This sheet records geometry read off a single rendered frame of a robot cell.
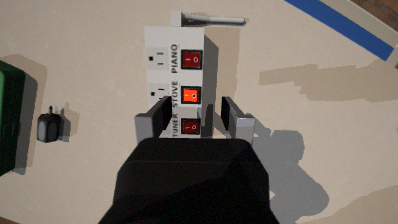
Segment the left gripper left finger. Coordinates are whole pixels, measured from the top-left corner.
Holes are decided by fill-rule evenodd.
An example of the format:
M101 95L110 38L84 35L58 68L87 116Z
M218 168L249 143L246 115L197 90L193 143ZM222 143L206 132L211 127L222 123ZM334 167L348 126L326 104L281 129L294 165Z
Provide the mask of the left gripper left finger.
M159 138L172 118L172 96L163 96L147 113L134 117L137 145L145 138Z

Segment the white power strip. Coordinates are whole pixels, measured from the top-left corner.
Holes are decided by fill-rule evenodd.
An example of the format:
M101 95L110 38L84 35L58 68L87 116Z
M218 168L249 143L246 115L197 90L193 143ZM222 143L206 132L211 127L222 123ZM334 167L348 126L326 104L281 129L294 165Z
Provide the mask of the white power strip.
M241 17L218 17L170 10L171 27L144 26L148 104L172 96L172 118L159 138L200 138L204 28L183 20L243 24Z

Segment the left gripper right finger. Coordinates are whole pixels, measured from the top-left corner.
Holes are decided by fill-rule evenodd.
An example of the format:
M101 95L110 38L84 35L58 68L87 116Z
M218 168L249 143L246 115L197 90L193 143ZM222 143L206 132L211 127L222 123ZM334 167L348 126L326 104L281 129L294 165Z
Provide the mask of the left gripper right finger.
M255 118L244 114L229 96L222 96L221 119L232 139L243 139L253 144Z

